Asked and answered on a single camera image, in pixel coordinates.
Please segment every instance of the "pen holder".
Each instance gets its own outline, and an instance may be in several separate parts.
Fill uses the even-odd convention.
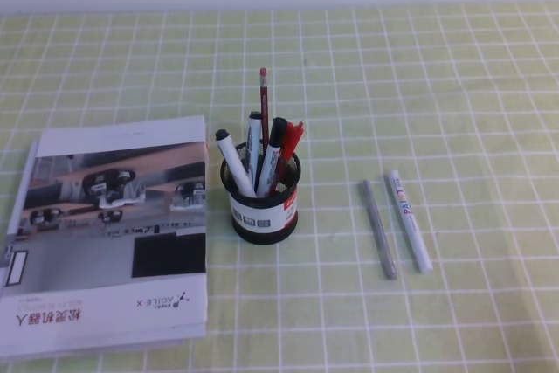
[[[241,162],[245,162],[246,143],[239,144],[236,149]],[[259,161],[263,159],[260,146]],[[229,192],[233,228],[241,238],[255,245],[272,245],[291,235],[298,220],[297,183],[300,178],[300,162],[296,154],[293,154],[286,166],[276,193],[266,198],[240,195],[225,160],[219,173],[221,182]]]

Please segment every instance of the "red pen cap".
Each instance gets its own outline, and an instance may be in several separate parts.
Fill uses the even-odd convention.
[[[283,144],[283,149],[281,150],[281,159],[289,160],[299,143],[300,138],[304,133],[303,122],[300,122],[296,127],[290,122],[287,125],[286,137]]]

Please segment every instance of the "red pencil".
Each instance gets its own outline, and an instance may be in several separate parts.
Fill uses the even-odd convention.
[[[260,112],[262,113],[262,149],[266,155],[268,147],[268,84],[266,81],[266,68],[260,69]]]

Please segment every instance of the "textbook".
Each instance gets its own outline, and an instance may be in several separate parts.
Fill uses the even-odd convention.
[[[45,131],[0,247],[0,361],[203,336],[203,116]]]

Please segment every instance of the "white paint marker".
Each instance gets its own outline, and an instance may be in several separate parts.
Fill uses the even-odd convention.
[[[229,133],[227,133],[227,130],[218,130],[216,132],[216,141],[237,184],[238,192],[245,197],[256,198],[256,194],[251,186],[251,180],[248,179],[243,163],[238,158],[237,150],[233,146],[233,140]]]
[[[397,170],[392,170],[390,172],[390,187],[392,188],[392,193],[396,200],[398,212],[404,222],[405,231],[410,239],[411,248],[418,261],[419,271],[421,273],[428,273],[432,271],[433,264],[427,253],[427,248],[425,248],[418,222],[411,211],[411,205],[408,202],[408,197],[405,194],[405,189]]]
[[[262,113],[252,111],[248,118],[248,138],[246,139],[245,169],[251,180],[252,189],[256,187],[256,172],[259,167],[260,133],[262,132]]]
[[[259,187],[256,190],[256,197],[268,197],[273,178],[276,173],[276,166],[280,158],[281,146],[283,146],[283,136],[287,131],[287,120],[285,118],[276,117],[272,122],[272,131],[270,132],[270,141],[266,148],[266,155],[262,163],[262,172],[260,173]]]

